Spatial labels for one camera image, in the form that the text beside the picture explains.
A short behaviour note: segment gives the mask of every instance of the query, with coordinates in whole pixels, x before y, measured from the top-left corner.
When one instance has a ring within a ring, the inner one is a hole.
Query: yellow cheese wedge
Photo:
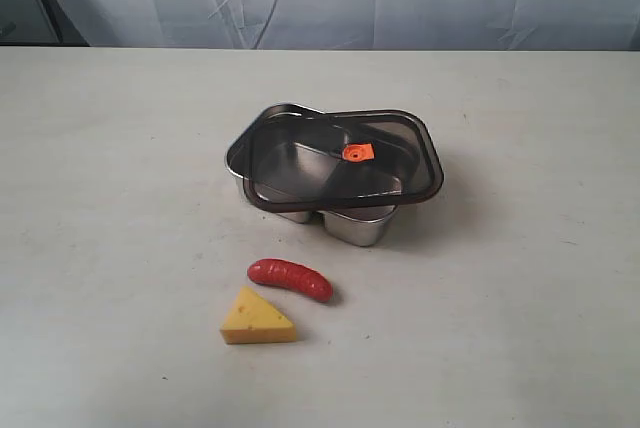
[[[242,287],[233,302],[220,333],[230,345],[296,341],[293,323],[246,286]]]

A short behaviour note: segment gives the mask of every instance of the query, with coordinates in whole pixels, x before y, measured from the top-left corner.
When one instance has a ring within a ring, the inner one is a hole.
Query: toy sausage
[[[258,260],[249,267],[247,276],[254,283],[297,291],[323,303],[333,295],[333,287],[324,276],[291,261]]]

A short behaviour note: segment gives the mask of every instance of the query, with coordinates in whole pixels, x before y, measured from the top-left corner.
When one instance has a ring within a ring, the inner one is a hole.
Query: clear plastic lid
[[[424,123],[395,110],[269,120],[245,163],[247,198],[274,213],[419,203],[444,179]]]

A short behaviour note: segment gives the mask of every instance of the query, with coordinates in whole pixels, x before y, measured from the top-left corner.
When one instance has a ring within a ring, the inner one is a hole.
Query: orange latch
[[[342,159],[358,163],[360,161],[373,160],[373,146],[371,143],[347,145],[342,150]]]

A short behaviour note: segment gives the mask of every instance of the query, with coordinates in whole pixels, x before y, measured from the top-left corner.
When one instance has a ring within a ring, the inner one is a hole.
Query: metal container
[[[282,103],[265,109],[240,137],[227,150],[225,165],[236,180],[238,192],[246,201],[244,192],[244,170],[246,144],[249,133],[260,126],[266,120],[272,120],[280,116],[312,116],[321,114],[300,105]],[[371,208],[346,208],[334,211],[319,211],[324,218],[324,226],[329,234],[347,243],[357,246],[370,246],[375,244],[383,235],[384,229],[396,214],[396,206],[377,206]],[[296,223],[307,223],[311,220],[311,211],[293,213],[278,213]]]

